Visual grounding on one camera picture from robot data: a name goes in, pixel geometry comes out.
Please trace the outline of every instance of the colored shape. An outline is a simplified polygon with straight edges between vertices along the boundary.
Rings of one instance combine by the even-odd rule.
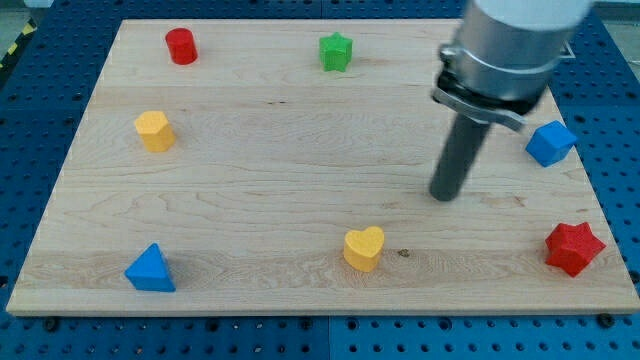
[[[559,224],[545,240],[549,248],[547,264],[576,277],[607,245],[591,232],[589,223]]]
[[[577,140],[569,129],[554,120],[533,133],[526,150],[540,165],[547,167],[564,159]]]
[[[196,61],[198,51],[189,29],[177,28],[169,31],[165,36],[171,60],[178,65],[187,65]]]
[[[143,112],[136,119],[135,126],[148,151],[167,151],[176,141],[171,124],[162,111]]]
[[[137,290],[173,292],[176,287],[171,281],[169,267],[158,244],[153,243],[136,261],[129,266],[124,275]]]
[[[343,37],[340,33],[320,38],[320,61],[324,65],[324,71],[345,72],[347,64],[351,61],[352,47],[353,40]]]
[[[384,231],[377,226],[350,230],[344,237],[344,259],[356,270],[371,272],[380,261],[383,245]]]

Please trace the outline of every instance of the heart-shaped block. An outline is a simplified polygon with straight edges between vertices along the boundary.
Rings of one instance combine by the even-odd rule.
[[[377,226],[350,230],[344,236],[344,259],[356,270],[371,272],[378,266],[383,245],[384,231]]]

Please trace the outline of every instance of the blue triangle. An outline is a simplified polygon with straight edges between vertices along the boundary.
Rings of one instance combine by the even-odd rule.
[[[176,291],[171,281],[169,267],[162,256],[158,244],[153,243],[136,261],[129,266],[124,275],[137,290]]]

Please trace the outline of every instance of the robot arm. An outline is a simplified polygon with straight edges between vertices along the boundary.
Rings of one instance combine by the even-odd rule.
[[[469,0],[432,96],[458,114],[430,192],[455,198],[492,123],[520,130],[592,0]]]

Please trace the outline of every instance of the wooden board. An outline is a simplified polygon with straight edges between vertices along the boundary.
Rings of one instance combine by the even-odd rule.
[[[494,127],[461,196],[426,194],[452,112],[430,99],[456,21],[124,21],[8,311],[19,316],[569,314],[639,300],[575,150],[544,169],[524,147],[558,119],[550,95],[522,134]],[[200,57],[170,62],[193,30]],[[346,73],[318,38],[354,39]],[[133,121],[166,112],[177,143],[148,153]],[[558,222],[608,247],[580,276],[544,264]],[[378,269],[341,252],[381,226]],[[135,291],[152,242],[177,292]],[[398,254],[409,251],[409,257]]]

